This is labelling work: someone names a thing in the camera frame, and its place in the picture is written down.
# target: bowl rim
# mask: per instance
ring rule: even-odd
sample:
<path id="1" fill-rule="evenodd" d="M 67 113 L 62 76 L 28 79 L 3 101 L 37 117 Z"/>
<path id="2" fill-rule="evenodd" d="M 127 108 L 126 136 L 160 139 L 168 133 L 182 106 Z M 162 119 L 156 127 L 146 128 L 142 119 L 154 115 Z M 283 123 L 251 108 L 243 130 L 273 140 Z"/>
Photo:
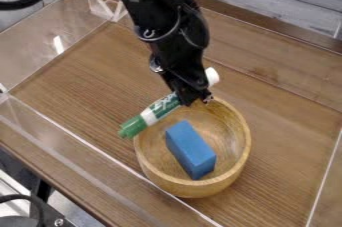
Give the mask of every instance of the bowl rim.
<path id="1" fill-rule="evenodd" d="M 148 171 L 151 171 L 154 173 L 154 175 L 156 175 L 160 179 L 172 182 L 175 184 L 180 184 L 184 186 L 203 186 L 203 185 L 211 185 L 215 183 L 222 182 L 223 180 L 229 179 L 235 173 L 238 173 L 242 169 L 242 167 L 245 166 L 245 163 L 247 161 L 249 155 L 250 155 L 250 151 L 251 151 L 251 131 L 246 122 L 245 117 L 242 116 L 242 114 L 238 112 L 237 108 L 227 103 L 223 99 L 215 97 L 214 101 L 219 102 L 220 104 L 223 104 L 237 115 L 241 123 L 242 123 L 242 127 L 243 127 L 243 132 L 245 132 L 245 136 L 246 136 L 246 141 L 245 141 L 245 148 L 243 148 L 243 152 L 242 155 L 239 157 L 239 160 L 237 161 L 237 163 L 234 164 L 233 168 L 223 173 L 222 175 L 212 177 L 210 179 L 206 180 L 184 180 L 176 177 L 172 177 L 171 175 L 163 173 L 147 160 L 143 150 L 139 146 L 139 135 L 134 138 L 134 147 L 135 147 L 135 152 L 136 152 L 136 157 L 138 160 L 140 162 L 140 164 L 144 165 L 144 167 L 148 169 Z"/>

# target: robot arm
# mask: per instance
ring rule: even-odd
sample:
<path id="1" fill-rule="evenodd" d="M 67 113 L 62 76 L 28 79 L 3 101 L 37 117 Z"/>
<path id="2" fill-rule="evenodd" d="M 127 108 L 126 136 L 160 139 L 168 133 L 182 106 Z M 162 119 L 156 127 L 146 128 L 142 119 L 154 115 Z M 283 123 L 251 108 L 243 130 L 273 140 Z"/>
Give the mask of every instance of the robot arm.
<path id="1" fill-rule="evenodd" d="M 183 105 L 211 99 L 202 63 L 207 24 L 194 0 L 122 0 L 135 32 L 150 44 L 150 68 L 176 92 Z"/>

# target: marker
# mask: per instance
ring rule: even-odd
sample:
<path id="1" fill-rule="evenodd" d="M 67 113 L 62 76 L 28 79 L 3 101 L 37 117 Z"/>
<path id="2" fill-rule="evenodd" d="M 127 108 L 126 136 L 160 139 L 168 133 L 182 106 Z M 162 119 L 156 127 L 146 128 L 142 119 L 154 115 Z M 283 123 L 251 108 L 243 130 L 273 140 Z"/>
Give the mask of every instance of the marker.
<path id="1" fill-rule="evenodd" d="M 208 87 L 219 82 L 219 74 L 210 67 L 206 69 L 208 79 Z M 142 113 L 120 125 L 119 135 L 122 138 L 134 138 L 147 127 L 152 126 L 162 118 L 164 118 L 178 107 L 180 101 L 174 92 L 163 99 L 158 100 Z"/>

